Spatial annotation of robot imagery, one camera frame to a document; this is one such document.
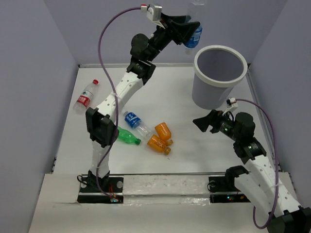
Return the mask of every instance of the robotic arm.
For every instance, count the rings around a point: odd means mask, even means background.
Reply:
[[[229,168],[225,175],[226,184],[243,192],[257,209],[268,214],[275,199],[274,166],[254,137],[253,117],[243,112],[237,113],[235,119],[229,116],[223,111],[212,110],[207,116],[193,120],[193,123],[202,132],[212,126],[211,133],[220,131],[235,141],[234,151],[244,167]],[[302,208],[280,179],[277,185],[278,198],[274,217],[267,226],[269,233],[308,233],[311,229],[311,209]]]
[[[162,13],[162,7],[156,4],[142,5],[141,11],[147,13],[147,17],[154,22],[156,31],[150,38],[144,34],[137,34],[132,39],[131,62],[126,73],[116,87],[119,109],[122,109],[128,100],[142,88],[151,78],[156,66],[151,62],[171,42],[177,45],[186,44],[195,30],[200,26],[199,22],[187,22],[187,16],[167,16]],[[109,146],[116,140],[114,135],[116,126],[116,98],[111,93],[95,109],[88,108],[86,112],[87,131],[93,141],[93,161],[88,172],[88,181],[95,183],[96,171],[100,186],[104,187],[109,176],[109,154],[99,167],[98,163],[107,153]]]

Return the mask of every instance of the gray wall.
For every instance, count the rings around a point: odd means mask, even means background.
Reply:
[[[189,0],[155,0],[168,15],[187,12]],[[198,49],[220,44],[238,50],[250,63],[287,0],[207,0],[203,37]],[[98,64],[97,42],[104,25],[140,0],[45,0],[73,57],[79,64]],[[104,35],[104,63],[129,63],[130,43],[137,33],[150,35],[156,27],[137,12],[115,21]],[[173,43],[156,58],[158,63],[192,63],[182,46]]]
[[[28,232],[77,65],[42,0],[0,3],[0,232]]]
[[[276,128],[282,168],[311,206],[311,1],[288,0],[251,66],[261,105]]]

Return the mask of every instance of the white platform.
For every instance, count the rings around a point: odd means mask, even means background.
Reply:
[[[30,233],[267,232],[253,224],[251,203],[210,204],[207,175],[124,176],[124,204],[117,205],[77,203],[76,176],[45,175]],[[288,173],[280,179],[296,198]],[[268,217],[256,215],[259,225]]]
[[[109,68],[108,72],[117,84],[125,68]],[[222,133],[202,133],[192,123],[193,119],[209,113],[209,110],[201,109],[192,101],[193,75],[192,67],[157,67],[148,83],[129,100],[125,108],[136,113],[150,127],[166,122],[171,129],[174,144],[171,146],[171,154],[166,157],[153,152],[145,144],[136,146],[117,141],[110,154],[112,174],[224,172],[231,166],[242,164],[233,150],[231,139]],[[92,146],[86,130],[85,115],[76,115],[72,107],[83,88],[93,79],[99,80],[101,85],[92,103],[93,108],[111,92],[101,68],[79,69],[57,154],[55,174],[85,174],[90,167]],[[247,80],[238,84],[230,96],[252,100]],[[239,102],[239,111],[254,117],[255,137],[269,153],[255,107]],[[129,129],[123,118],[120,123],[121,127]]]

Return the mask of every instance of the red-label water bottle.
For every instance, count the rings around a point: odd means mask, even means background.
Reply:
[[[83,114],[86,111],[94,95],[96,94],[97,89],[98,81],[96,79],[94,79],[92,83],[86,86],[77,102],[73,106],[73,109],[77,114]]]

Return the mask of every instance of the orange bottle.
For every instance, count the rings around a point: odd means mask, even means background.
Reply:
[[[158,136],[155,134],[152,135],[149,142],[147,143],[149,147],[156,150],[157,152],[164,153],[168,155],[171,152],[171,148],[167,147],[165,142],[163,142]]]
[[[167,146],[173,144],[173,140],[171,140],[171,131],[169,130],[169,127],[167,127],[165,122],[155,126],[155,131],[159,135],[159,138],[164,141]]]

